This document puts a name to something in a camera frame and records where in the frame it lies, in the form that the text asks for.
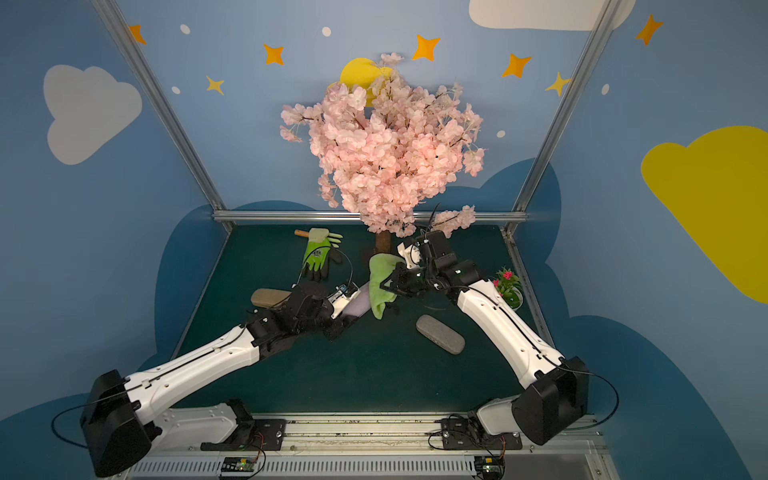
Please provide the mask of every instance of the green cloth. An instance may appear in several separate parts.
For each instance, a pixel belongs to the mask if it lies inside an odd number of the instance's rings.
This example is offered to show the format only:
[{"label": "green cloth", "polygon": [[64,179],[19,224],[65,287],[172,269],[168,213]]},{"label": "green cloth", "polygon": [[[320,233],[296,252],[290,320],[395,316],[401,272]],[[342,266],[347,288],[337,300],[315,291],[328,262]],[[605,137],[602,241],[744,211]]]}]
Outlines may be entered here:
[{"label": "green cloth", "polygon": [[371,269],[371,283],[368,291],[371,296],[371,310],[373,316],[381,320],[384,315],[384,308],[388,302],[394,302],[397,295],[392,292],[386,292],[379,286],[381,282],[388,277],[394,270],[397,263],[404,262],[397,255],[389,253],[377,253],[368,262]]}]

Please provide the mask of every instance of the black cable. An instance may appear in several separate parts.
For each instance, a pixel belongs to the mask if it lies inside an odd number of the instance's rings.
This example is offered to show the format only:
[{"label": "black cable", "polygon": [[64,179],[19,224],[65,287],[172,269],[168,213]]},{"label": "black cable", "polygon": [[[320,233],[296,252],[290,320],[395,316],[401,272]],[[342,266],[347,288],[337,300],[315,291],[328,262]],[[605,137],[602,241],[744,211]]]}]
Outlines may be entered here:
[{"label": "black cable", "polygon": [[[489,302],[491,302],[491,303],[493,303],[493,305],[494,305],[495,307],[498,307],[498,303],[496,303],[496,302],[495,302],[495,301],[494,301],[494,300],[493,300],[493,299],[492,299],[490,296],[486,295],[486,294],[485,294],[485,292],[482,292],[481,290],[478,290],[478,289],[474,288],[473,286],[466,286],[466,285],[447,285],[447,286],[445,286],[445,288],[446,288],[446,289],[451,289],[451,288],[468,288],[468,289],[470,289],[470,290],[474,290],[475,292],[477,292],[477,293],[480,293],[480,294],[481,294],[481,295],[483,295],[485,298],[487,298],[487,299],[488,299],[488,301],[489,301]],[[507,318],[509,319],[509,321],[510,321],[510,322],[512,322],[512,325],[514,325],[514,326],[515,326],[515,328],[517,328],[517,329],[518,329],[518,331],[520,332],[520,334],[522,334],[522,335],[523,335],[523,337],[524,337],[524,338],[525,338],[525,339],[528,341],[528,343],[530,343],[530,344],[531,344],[531,346],[533,347],[533,349],[534,349],[534,350],[536,350],[537,352],[541,353],[541,350],[538,348],[538,346],[536,346],[536,344],[533,342],[533,340],[529,339],[529,338],[528,338],[528,336],[527,336],[527,335],[525,335],[525,332],[523,331],[523,329],[522,329],[522,328],[520,328],[520,326],[517,324],[517,322],[515,322],[515,320],[514,320],[514,319],[512,319],[512,317],[509,315],[509,313],[507,313],[507,312],[506,312],[506,310],[504,310],[503,308],[498,308],[498,310],[501,310],[501,312],[502,312],[502,313],[504,313],[504,314],[507,316]]]},{"label": "black cable", "polygon": [[437,226],[438,226],[438,225],[440,225],[441,223],[449,222],[449,221],[451,221],[451,220],[453,220],[453,219],[455,219],[455,218],[458,218],[458,216],[459,216],[459,214],[456,214],[456,215],[454,215],[454,216],[453,216],[453,217],[451,217],[451,218],[447,218],[447,219],[443,220],[442,222],[438,222],[438,223],[435,223],[434,225],[432,225],[432,228],[434,228],[434,227],[437,227]]},{"label": "black cable", "polygon": [[61,440],[62,442],[68,443],[69,445],[74,445],[74,446],[76,446],[76,447],[80,447],[81,449],[87,449],[88,447],[87,447],[86,445],[83,445],[82,443],[73,442],[73,441],[72,441],[72,440],[70,440],[70,439],[66,439],[64,436],[62,436],[62,435],[61,435],[61,434],[58,432],[58,430],[56,429],[56,420],[58,420],[58,417],[60,417],[60,416],[64,415],[66,412],[71,412],[72,410],[82,409],[82,408],[84,408],[84,407],[87,407],[87,406],[95,405],[95,404],[97,404],[97,403],[99,403],[99,402],[103,402],[104,400],[109,400],[109,399],[112,399],[112,398],[114,398],[114,397],[116,397],[116,396],[120,396],[120,395],[127,395],[127,394],[128,394],[128,392],[130,392],[131,390],[135,390],[135,389],[139,388],[140,386],[141,386],[141,385],[136,385],[136,386],[134,386],[134,387],[131,387],[131,388],[129,388],[129,389],[128,389],[128,390],[126,390],[125,392],[118,392],[118,393],[115,393],[115,394],[113,394],[113,395],[105,396],[103,399],[94,400],[93,402],[88,402],[88,403],[84,403],[84,404],[82,404],[82,405],[77,405],[77,406],[74,406],[74,407],[70,407],[70,408],[68,408],[68,409],[66,409],[66,410],[61,410],[61,411],[60,411],[59,413],[57,413],[57,414],[56,414],[56,416],[55,416],[55,417],[54,417],[54,418],[51,420],[51,432],[53,432],[54,436],[55,436],[57,439]]},{"label": "black cable", "polygon": [[429,216],[429,222],[427,223],[427,230],[430,230],[432,228],[432,221],[435,219],[435,212],[437,212],[437,208],[440,206],[440,202],[435,205],[435,208],[432,209],[432,215]]},{"label": "black cable", "polygon": [[346,281],[346,288],[349,289],[349,286],[352,285],[352,275],[355,273],[355,267],[352,265],[352,261],[349,259],[349,257],[344,253],[340,248],[338,247],[331,247],[329,245],[320,245],[319,247],[315,247],[312,249],[311,252],[309,252],[307,255],[304,256],[304,260],[301,261],[301,270],[299,271],[299,278],[296,279],[296,283],[301,280],[301,275],[304,273],[304,263],[306,262],[306,259],[310,258],[310,255],[315,253],[317,250],[320,250],[321,248],[336,248],[336,251],[341,253],[344,258],[346,258],[346,262],[349,264],[349,280]]},{"label": "black cable", "polygon": [[475,446],[477,449],[485,450],[491,456],[491,458],[496,460],[496,462],[498,463],[499,468],[501,469],[502,478],[504,477],[504,472],[505,472],[506,468],[504,467],[504,465],[502,463],[502,458],[497,456],[497,455],[493,455],[491,453],[491,451],[488,450],[488,448],[486,448],[483,445],[478,445],[477,443],[475,443],[475,440],[470,435],[468,435],[468,434],[466,434],[464,432],[460,432],[459,430],[440,430],[439,432],[432,432],[432,433],[430,433],[429,437],[427,438],[427,445],[429,445],[429,448],[435,449],[435,450],[443,450],[443,451],[447,451],[447,452],[454,452],[456,450],[462,450],[462,449],[444,449],[443,447],[435,447],[432,444],[432,437],[434,437],[435,435],[441,435],[443,432],[458,433],[460,435],[463,435],[464,437],[469,439],[469,441],[472,443],[472,445]]},{"label": "black cable", "polygon": [[617,411],[617,410],[619,410],[619,392],[618,392],[618,390],[616,390],[616,387],[614,387],[614,384],[613,384],[613,383],[611,383],[611,382],[609,382],[609,381],[608,381],[608,379],[606,379],[605,377],[603,377],[603,376],[601,376],[601,375],[598,375],[597,373],[592,373],[592,372],[579,372],[578,370],[571,370],[571,369],[566,369],[566,368],[565,368],[565,367],[563,367],[563,366],[559,366],[559,365],[556,365],[556,364],[555,364],[554,362],[552,362],[552,361],[551,361],[549,358],[547,358],[547,356],[546,356],[546,355],[542,355],[542,356],[544,357],[544,360],[547,360],[548,362],[550,362],[550,363],[553,365],[553,367],[555,367],[556,369],[560,369],[560,370],[563,370],[564,372],[570,372],[570,373],[581,373],[581,374],[584,374],[584,375],[592,375],[592,376],[596,376],[596,377],[598,377],[598,378],[599,378],[600,380],[602,380],[603,382],[606,382],[606,383],[608,384],[608,386],[610,386],[610,387],[613,389],[613,391],[614,391],[614,395],[616,395],[616,405],[614,405],[614,409],[613,409],[613,410],[611,410],[611,413],[609,413],[609,414],[608,414],[608,416],[607,416],[607,417],[605,417],[604,419],[602,419],[600,422],[596,422],[596,423],[593,423],[592,425],[587,425],[587,426],[583,426],[583,427],[574,427],[573,429],[563,429],[563,430],[586,430],[586,429],[592,429],[592,428],[594,428],[594,427],[596,427],[596,426],[598,426],[598,425],[602,425],[602,424],[604,424],[605,422],[607,422],[607,421],[608,421],[608,419],[609,419],[610,417],[614,416],[614,413],[616,413],[616,411]]},{"label": "black cable", "polygon": [[411,263],[413,263],[414,265],[419,265],[419,262],[417,262],[417,261],[415,261],[415,260],[413,259],[413,247],[417,247],[417,245],[416,245],[416,241],[415,241],[415,240],[414,240],[414,242],[413,242],[413,243],[411,243],[411,251],[409,252],[409,254],[408,254],[408,255],[409,255],[409,257],[411,257]]},{"label": "black cable", "polygon": [[181,365],[179,365],[179,366],[175,366],[174,368],[172,368],[172,369],[170,369],[170,370],[168,370],[168,371],[166,371],[166,372],[162,372],[160,375],[158,375],[158,376],[154,377],[153,379],[150,379],[150,380],[149,380],[149,382],[150,382],[150,383],[152,383],[152,382],[154,382],[155,380],[159,380],[159,379],[163,378],[164,376],[166,376],[167,374],[169,374],[169,373],[171,373],[171,372],[174,372],[174,371],[176,371],[176,370],[180,369],[180,368],[181,368],[181,367],[183,367],[183,366],[189,365],[190,363],[192,363],[192,362],[194,362],[194,361],[196,361],[196,360],[199,360],[199,359],[203,358],[204,356],[210,355],[211,353],[215,352],[217,349],[222,349],[222,348],[224,348],[225,346],[229,346],[229,345],[232,345],[232,344],[233,344],[233,343],[235,343],[235,342],[236,342],[236,341],[237,341],[237,340],[238,340],[238,339],[239,339],[241,336],[243,336],[243,333],[244,333],[244,332],[245,332],[245,330],[246,330],[246,328],[245,328],[245,327],[246,327],[246,326],[245,326],[245,324],[242,324],[242,325],[240,325],[240,328],[241,328],[241,330],[240,330],[240,333],[238,333],[238,334],[237,334],[237,336],[236,336],[234,339],[230,340],[229,342],[227,342],[227,343],[224,343],[223,345],[212,346],[210,351],[208,351],[208,352],[205,352],[205,353],[204,353],[204,354],[202,354],[202,355],[196,356],[196,357],[195,357],[195,358],[193,358],[193,359],[187,360],[186,362],[182,363]]},{"label": "black cable", "polygon": [[261,449],[261,447],[257,447],[257,449],[259,449],[259,452],[261,452],[261,455],[263,455],[263,457],[264,457],[264,461],[263,461],[263,462],[261,462],[261,466],[259,467],[259,469],[258,469],[258,470],[256,470],[256,471],[253,473],[253,475],[251,475],[251,476],[250,476],[250,477],[248,477],[248,478],[253,478],[253,477],[255,477],[256,475],[259,475],[259,474],[261,473],[261,471],[262,471],[262,470],[264,470],[264,466],[266,465],[266,452],[265,452],[264,450],[262,450],[262,449]]}]

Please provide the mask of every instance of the black mounting bracket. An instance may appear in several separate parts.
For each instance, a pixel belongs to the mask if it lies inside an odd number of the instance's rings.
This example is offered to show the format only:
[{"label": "black mounting bracket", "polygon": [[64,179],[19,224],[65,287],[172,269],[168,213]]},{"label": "black mounting bracket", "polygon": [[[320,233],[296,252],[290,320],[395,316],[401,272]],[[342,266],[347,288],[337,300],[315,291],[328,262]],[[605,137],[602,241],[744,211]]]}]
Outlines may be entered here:
[{"label": "black mounting bracket", "polygon": [[487,449],[522,450],[519,433],[488,435],[474,419],[448,417],[440,420],[442,447],[446,450]]},{"label": "black mounting bracket", "polygon": [[285,419],[255,419],[243,401],[231,399],[227,405],[232,408],[237,417],[234,431],[221,443],[204,442],[200,450],[204,452],[254,452],[277,451],[283,446],[285,436]]}]

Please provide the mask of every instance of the tree trunk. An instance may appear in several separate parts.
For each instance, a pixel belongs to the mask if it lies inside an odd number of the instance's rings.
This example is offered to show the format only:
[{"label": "tree trunk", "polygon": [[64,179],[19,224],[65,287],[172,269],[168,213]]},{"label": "tree trunk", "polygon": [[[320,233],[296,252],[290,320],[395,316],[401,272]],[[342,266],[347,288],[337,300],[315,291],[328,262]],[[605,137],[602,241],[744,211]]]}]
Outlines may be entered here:
[{"label": "tree trunk", "polygon": [[376,253],[392,252],[392,234],[390,232],[379,232],[376,234]]}]

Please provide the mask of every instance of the yellow star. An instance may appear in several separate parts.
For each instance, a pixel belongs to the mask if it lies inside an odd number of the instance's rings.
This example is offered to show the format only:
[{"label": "yellow star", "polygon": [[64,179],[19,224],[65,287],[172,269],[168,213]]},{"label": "yellow star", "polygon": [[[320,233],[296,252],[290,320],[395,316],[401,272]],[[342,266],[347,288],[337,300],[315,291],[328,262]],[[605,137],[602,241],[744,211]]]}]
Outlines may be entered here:
[{"label": "yellow star", "polygon": [[517,58],[514,55],[509,55],[509,66],[507,70],[502,74],[502,77],[508,77],[514,75],[517,78],[523,78],[523,68],[531,60],[528,58]]},{"label": "yellow star", "polygon": [[413,54],[413,59],[426,58],[429,61],[435,61],[435,47],[440,39],[427,40],[421,35],[417,35],[417,37],[419,37],[419,47],[416,49],[416,53]]},{"label": "yellow star", "polygon": [[266,49],[267,65],[269,65],[270,63],[277,63],[279,65],[284,65],[283,57],[281,55],[283,54],[283,49],[285,47],[272,48],[265,43],[264,48]]},{"label": "yellow star", "polygon": [[207,78],[208,81],[210,82],[210,85],[208,85],[208,90],[215,90],[215,91],[219,92],[222,95],[224,94],[224,92],[221,91],[221,84],[224,83],[224,80],[222,80],[222,81],[213,81],[213,80],[210,79],[210,77],[208,75],[206,75],[205,78]]},{"label": "yellow star", "polygon": [[644,41],[645,46],[648,46],[650,38],[654,36],[656,30],[658,30],[662,25],[664,25],[664,22],[654,22],[654,16],[651,15],[648,19],[648,22],[645,24],[643,31],[641,31],[640,34],[635,38],[639,38],[640,40]]},{"label": "yellow star", "polygon": [[549,88],[545,88],[545,91],[547,90],[556,90],[558,91],[558,97],[563,95],[563,87],[565,84],[567,84],[569,81],[571,81],[570,78],[563,80],[563,77],[560,76],[560,72],[558,72],[558,80],[552,84]]},{"label": "yellow star", "polygon": [[131,34],[134,36],[137,42],[143,43],[144,45],[147,44],[147,42],[144,41],[144,37],[141,36],[141,25],[134,25],[129,28],[131,29]]}]

